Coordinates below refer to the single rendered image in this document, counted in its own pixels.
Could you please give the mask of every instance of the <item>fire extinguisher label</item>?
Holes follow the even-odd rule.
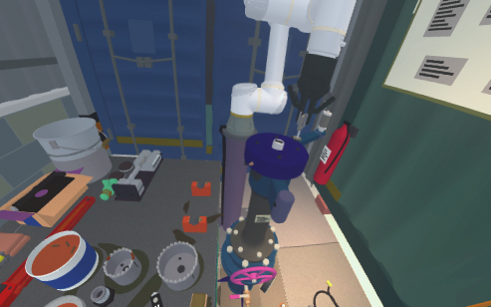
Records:
[[[327,161],[329,160],[329,157],[331,156],[331,150],[327,146],[323,148],[323,152],[321,153],[321,161],[326,164]]]
[[[256,215],[255,217],[255,223],[269,223],[271,220],[271,215]]]

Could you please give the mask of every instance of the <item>fire extinguisher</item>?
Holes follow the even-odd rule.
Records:
[[[321,161],[314,175],[316,183],[327,184],[329,182],[336,165],[338,165],[346,146],[350,142],[350,138],[354,138],[358,131],[351,123],[344,122],[340,128],[333,132],[331,140],[321,152]]]

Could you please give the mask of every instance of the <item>pink handwheel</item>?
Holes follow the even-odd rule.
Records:
[[[245,275],[247,277],[237,278],[239,275]],[[232,274],[230,280],[236,285],[243,286],[242,281],[256,279],[258,283],[265,283],[275,278],[277,271],[271,267],[253,266],[244,268]]]

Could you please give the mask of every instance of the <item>whiteboard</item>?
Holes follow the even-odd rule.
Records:
[[[421,0],[384,85],[491,120],[491,0]]]

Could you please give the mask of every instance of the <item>white robot link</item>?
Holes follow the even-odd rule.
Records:
[[[308,100],[315,107],[317,100],[330,91],[337,58],[346,46],[344,38],[356,0],[244,0],[244,3],[247,17],[266,21],[271,27],[268,60],[260,89],[250,83],[233,87],[232,115],[245,118],[254,113],[278,115],[283,112],[287,104],[283,70],[291,27],[311,33],[308,54],[297,82],[302,104],[298,109],[304,112]],[[298,101],[296,93],[291,95]]]

